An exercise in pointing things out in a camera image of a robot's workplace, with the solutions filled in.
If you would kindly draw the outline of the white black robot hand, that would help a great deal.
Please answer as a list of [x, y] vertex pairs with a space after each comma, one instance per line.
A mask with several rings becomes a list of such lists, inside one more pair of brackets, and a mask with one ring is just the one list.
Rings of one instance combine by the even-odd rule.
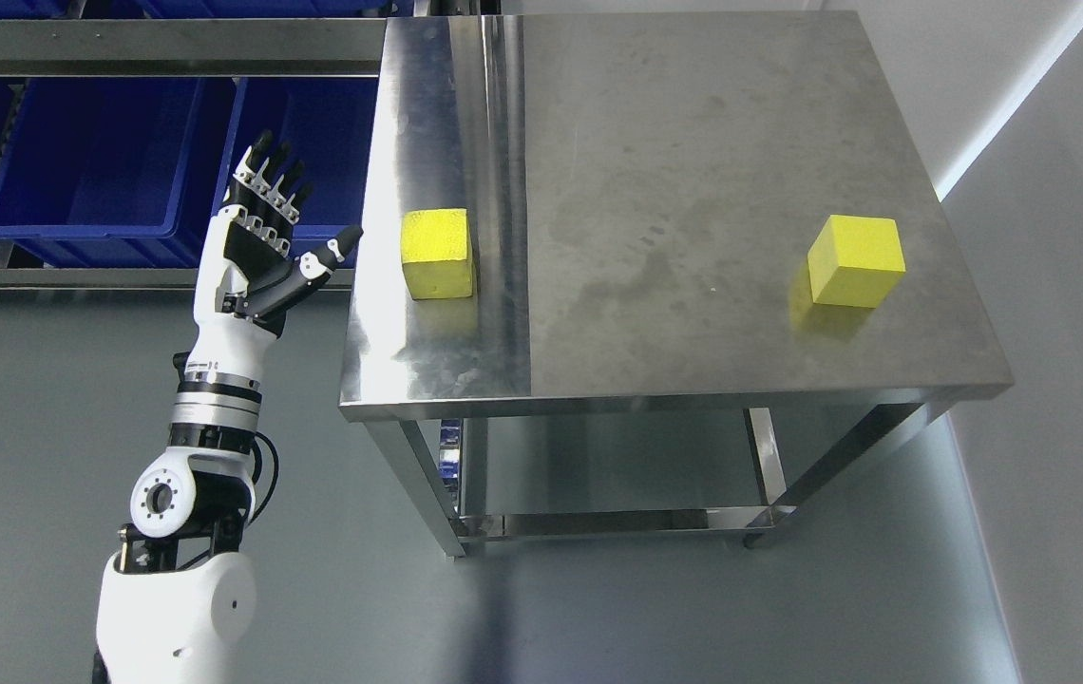
[[252, 214], [286, 219], [296, 226], [303, 203], [314, 190], [311, 182], [301, 185], [303, 161], [284, 165], [293, 152], [290, 142], [274, 143], [271, 130], [243, 152], [232, 173], [232, 203], [225, 203], [208, 222], [201, 263], [194, 291], [196, 337], [244, 334], [278, 339], [284, 334], [286, 306], [274, 310], [268, 303], [272, 287], [287, 280], [295, 295], [319, 290], [337, 269], [354, 264], [363, 226], [345, 226], [323, 245], [290, 258], [273, 246], [259, 231], [260, 220], [250, 225]]

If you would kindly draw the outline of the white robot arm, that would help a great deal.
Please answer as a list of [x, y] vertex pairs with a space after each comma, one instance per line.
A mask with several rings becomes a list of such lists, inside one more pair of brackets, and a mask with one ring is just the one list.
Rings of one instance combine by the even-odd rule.
[[120, 548], [104, 564], [94, 683], [229, 683], [257, 608], [243, 537], [279, 484], [258, 421], [268, 351], [287, 312], [358, 247], [358, 225], [299, 256], [295, 226], [312, 187], [291, 147], [262, 131], [242, 153], [204, 235], [194, 346], [164, 452], [135, 481]]

